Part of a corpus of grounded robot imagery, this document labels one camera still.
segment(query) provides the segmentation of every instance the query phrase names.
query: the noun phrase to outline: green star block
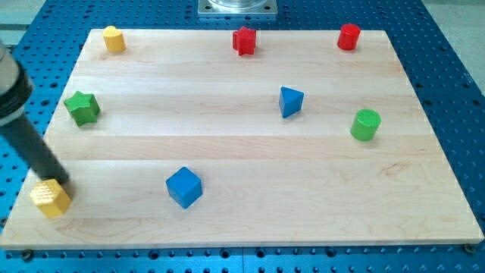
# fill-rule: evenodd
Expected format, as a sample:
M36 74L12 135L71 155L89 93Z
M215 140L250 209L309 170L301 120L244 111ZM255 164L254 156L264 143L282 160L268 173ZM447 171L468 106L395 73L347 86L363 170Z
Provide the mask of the green star block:
M64 100L70 116L76 121L77 126L86 123L94 123L98 120L99 105L93 94L83 94L79 91L74 96Z

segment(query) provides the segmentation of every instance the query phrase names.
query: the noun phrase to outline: yellow cylinder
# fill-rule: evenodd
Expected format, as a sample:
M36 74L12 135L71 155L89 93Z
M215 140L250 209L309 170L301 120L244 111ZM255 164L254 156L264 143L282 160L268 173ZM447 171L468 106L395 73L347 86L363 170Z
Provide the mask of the yellow cylinder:
M123 34L116 27L109 26L103 30L103 38L109 52L123 52L127 47L124 44Z

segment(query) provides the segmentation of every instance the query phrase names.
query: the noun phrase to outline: plastic block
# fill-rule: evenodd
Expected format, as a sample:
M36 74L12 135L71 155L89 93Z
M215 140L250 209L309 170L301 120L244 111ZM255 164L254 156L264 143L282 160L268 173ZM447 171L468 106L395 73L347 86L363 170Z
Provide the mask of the plastic block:
M56 179L39 182L30 192L30 198L47 217L63 215L70 205L70 198Z
M241 27L233 32L233 49L237 50L239 56L244 54L254 55L256 47L256 30Z
M183 167L167 179L168 194L187 209L202 195L201 180L188 168Z
M343 50L355 49L360 33L361 29L357 25L344 24L340 28L339 42L337 45Z
M123 52L127 49L123 34L116 27L106 27L103 30L103 38L105 39L106 48L108 48L109 52Z
M301 91L281 87L280 110L283 118L288 118L302 109L304 95Z
M76 91L72 97L64 100L64 105L70 116L76 121L77 126L98 120L100 109L93 94Z
M379 124L380 116L376 111L362 109L357 112L350 133L357 140L369 141L374 138Z

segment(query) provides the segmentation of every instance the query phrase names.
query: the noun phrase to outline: wooden board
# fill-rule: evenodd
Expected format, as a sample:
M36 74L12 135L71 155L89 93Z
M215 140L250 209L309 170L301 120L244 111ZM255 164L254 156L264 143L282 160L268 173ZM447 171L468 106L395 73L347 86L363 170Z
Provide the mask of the wooden board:
M259 31L254 56L230 31L124 30L111 54L92 30L61 101L95 93L97 124L59 103L45 135L73 203L46 219L29 173L0 237L6 249L477 243L483 234L381 31L358 49L336 31ZM281 86L305 92L281 118ZM357 110L382 124L354 140ZM203 196L187 210L165 180L188 166Z

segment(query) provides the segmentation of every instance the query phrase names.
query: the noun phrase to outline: blue cube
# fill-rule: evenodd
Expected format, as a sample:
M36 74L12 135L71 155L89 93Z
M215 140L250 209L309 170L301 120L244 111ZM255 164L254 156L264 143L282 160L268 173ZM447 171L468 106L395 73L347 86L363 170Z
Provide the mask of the blue cube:
M181 168L167 179L168 194L184 209L202 195L200 178L188 168Z
M288 118L290 115L302 110L303 96L303 92L284 86L281 87L280 110L283 118Z

